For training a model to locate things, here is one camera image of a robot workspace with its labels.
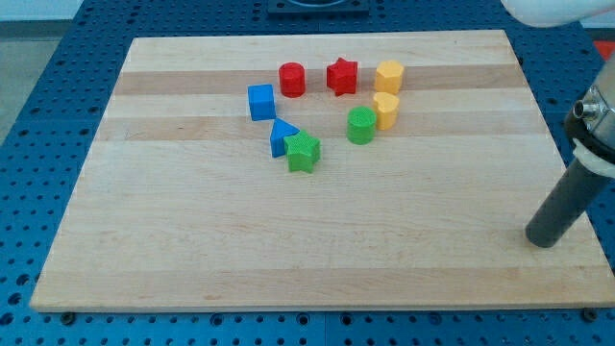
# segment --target toy block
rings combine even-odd
[[[376,114],[368,107],[359,106],[348,113],[346,137],[354,144],[367,144],[376,134]]]
[[[376,128],[378,130],[390,129],[397,121],[399,110],[399,97],[388,92],[377,92],[374,95],[374,111],[377,116]]]
[[[248,104],[253,121],[276,118],[276,104],[273,99],[273,86],[248,86]]]
[[[320,139],[310,136],[305,130],[284,138],[284,148],[290,172],[302,170],[311,173],[320,160]]]
[[[300,63],[287,62],[280,66],[280,90],[286,97],[299,97],[306,92],[306,71]]]
[[[404,66],[397,61],[381,62],[376,68],[374,89],[378,92],[388,92],[397,95],[404,79]]]
[[[280,118],[275,119],[273,121],[273,128],[271,129],[271,136],[269,137],[269,142],[271,142],[271,156],[277,158],[286,154],[284,138],[286,136],[297,135],[297,133],[299,133],[299,129],[296,127]]]
[[[347,62],[342,58],[327,66],[327,87],[335,92],[335,96],[357,92],[358,62]]]

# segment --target wood grain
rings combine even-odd
[[[337,56],[360,60],[356,95],[324,87]],[[371,104],[388,59],[407,71],[398,122],[353,145],[345,115]],[[308,68],[300,99],[278,91],[277,68],[293,60]],[[321,138],[313,174],[271,158],[271,123],[247,116],[250,83],[274,84],[279,116]],[[31,305],[612,306],[615,280],[585,215],[552,249],[525,239],[562,171],[501,31],[139,38]]]

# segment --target blue table surface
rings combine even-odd
[[[268,17],[264,0],[86,0],[0,148],[0,345],[615,344],[615,309],[89,314],[28,307],[134,37],[504,29],[562,158],[562,120],[603,62],[578,23],[534,29],[497,0],[371,0],[369,15]],[[615,185],[588,210],[611,267]]]

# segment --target yellow block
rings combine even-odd
[[[397,121],[400,110],[400,98],[388,92],[377,92],[374,95],[374,112],[376,113],[376,128],[390,129]]]
[[[400,62],[381,62],[378,68],[376,68],[374,89],[378,92],[388,92],[397,95],[402,87],[403,78],[404,66]]]

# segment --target green cylinder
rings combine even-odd
[[[372,109],[359,106],[348,113],[346,137],[354,144],[367,144],[376,135],[376,114]]]

